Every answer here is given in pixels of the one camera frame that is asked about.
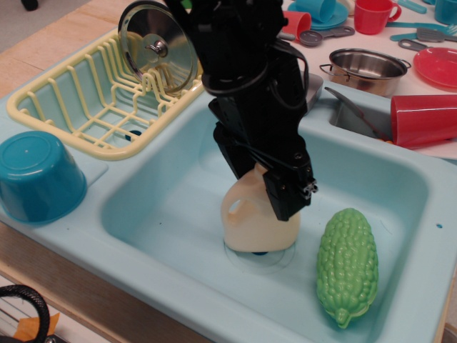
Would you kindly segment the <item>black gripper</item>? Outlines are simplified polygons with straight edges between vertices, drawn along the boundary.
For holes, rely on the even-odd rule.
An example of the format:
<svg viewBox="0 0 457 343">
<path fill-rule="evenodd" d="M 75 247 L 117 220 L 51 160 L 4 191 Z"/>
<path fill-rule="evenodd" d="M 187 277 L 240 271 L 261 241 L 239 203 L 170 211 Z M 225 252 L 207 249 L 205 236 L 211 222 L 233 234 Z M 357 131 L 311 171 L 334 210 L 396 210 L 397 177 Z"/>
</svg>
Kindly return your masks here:
<svg viewBox="0 0 457 343">
<path fill-rule="evenodd" d="M 213 132 L 237 179 L 254 168 L 263 175 L 268 199 L 279 221 L 287 222 L 311 204 L 316 191 L 311 159 L 298 124 L 306 113 L 307 83 L 298 59 L 268 54 L 246 74 L 208 77 L 209 104 L 218 122 Z"/>
</svg>

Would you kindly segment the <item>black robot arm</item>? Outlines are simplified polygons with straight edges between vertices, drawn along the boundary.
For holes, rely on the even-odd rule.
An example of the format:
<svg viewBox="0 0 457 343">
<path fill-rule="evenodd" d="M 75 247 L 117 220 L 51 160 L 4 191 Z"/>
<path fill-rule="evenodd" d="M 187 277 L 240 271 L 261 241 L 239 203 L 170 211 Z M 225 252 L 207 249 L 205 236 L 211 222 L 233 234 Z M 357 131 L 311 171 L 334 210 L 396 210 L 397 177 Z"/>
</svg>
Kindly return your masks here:
<svg viewBox="0 0 457 343">
<path fill-rule="evenodd" d="M 255 164 L 276 217 L 286 221 L 316 191 L 298 126 L 308 110 L 308 64 L 279 38 L 280 1 L 181 1 L 167 7 L 194 45 L 212 95 L 214 139 L 237 178 Z"/>
</svg>

